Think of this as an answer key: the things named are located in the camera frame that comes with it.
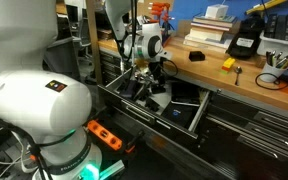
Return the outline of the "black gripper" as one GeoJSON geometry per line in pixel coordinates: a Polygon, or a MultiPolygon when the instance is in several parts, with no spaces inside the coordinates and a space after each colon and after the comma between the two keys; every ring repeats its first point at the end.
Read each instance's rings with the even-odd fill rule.
{"type": "Polygon", "coordinates": [[[151,91],[153,94],[164,93],[166,91],[165,76],[162,74],[163,65],[161,62],[151,62],[149,65],[150,73],[153,75],[151,91]]]}

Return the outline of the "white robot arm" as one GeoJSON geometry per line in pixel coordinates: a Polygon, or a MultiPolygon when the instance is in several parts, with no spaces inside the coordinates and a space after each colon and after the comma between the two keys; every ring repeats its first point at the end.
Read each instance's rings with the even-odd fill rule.
{"type": "Polygon", "coordinates": [[[102,153],[83,127],[89,89],[42,68],[57,34],[56,0],[0,0],[0,119],[27,140],[32,180],[99,180],[102,153]]]}

